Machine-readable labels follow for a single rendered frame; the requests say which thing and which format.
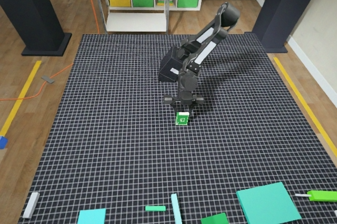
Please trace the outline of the light blue rectangular block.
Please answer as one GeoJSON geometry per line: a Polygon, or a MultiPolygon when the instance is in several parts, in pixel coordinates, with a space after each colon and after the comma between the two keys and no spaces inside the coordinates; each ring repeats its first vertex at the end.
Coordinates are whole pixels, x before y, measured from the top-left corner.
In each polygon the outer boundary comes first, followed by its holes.
{"type": "Polygon", "coordinates": [[[173,211],[174,211],[175,223],[182,224],[176,194],[171,195],[171,200],[172,200],[172,206],[173,206],[173,211]]]}

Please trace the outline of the turquoise flat square tile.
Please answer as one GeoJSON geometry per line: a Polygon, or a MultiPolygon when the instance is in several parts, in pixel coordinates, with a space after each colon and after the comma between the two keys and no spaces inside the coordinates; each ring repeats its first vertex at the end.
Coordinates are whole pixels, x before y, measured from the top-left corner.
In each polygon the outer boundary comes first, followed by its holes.
{"type": "Polygon", "coordinates": [[[281,182],[237,191],[236,194],[248,224],[279,224],[301,219],[281,182]]]}

